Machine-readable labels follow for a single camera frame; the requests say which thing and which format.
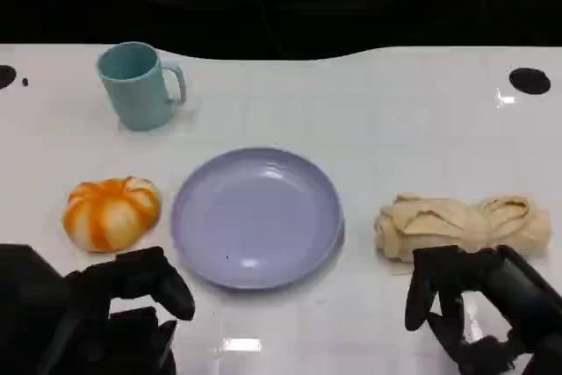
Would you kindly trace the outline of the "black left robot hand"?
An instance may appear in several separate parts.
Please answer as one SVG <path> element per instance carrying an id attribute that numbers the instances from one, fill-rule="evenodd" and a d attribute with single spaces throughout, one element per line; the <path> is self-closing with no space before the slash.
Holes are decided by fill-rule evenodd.
<path id="1" fill-rule="evenodd" d="M 160 247 L 67 276 L 29 245 L 1 247 L 3 374 L 174 374 L 177 323 L 194 314 Z"/>

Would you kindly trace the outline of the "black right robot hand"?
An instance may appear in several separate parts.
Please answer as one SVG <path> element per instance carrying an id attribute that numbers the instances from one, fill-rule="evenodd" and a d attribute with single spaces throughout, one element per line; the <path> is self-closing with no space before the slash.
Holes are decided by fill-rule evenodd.
<path id="1" fill-rule="evenodd" d="M 405 327 L 428 324 L 462 374 L 503 374 L 529 354 L 526 374 L 561 372 L 561 297 L 514 249 L 468 253 L 458 246 L 417 249 Z M 463 292 L 480 292 L 509 323 L 505 342 L 465 339 Z"/>

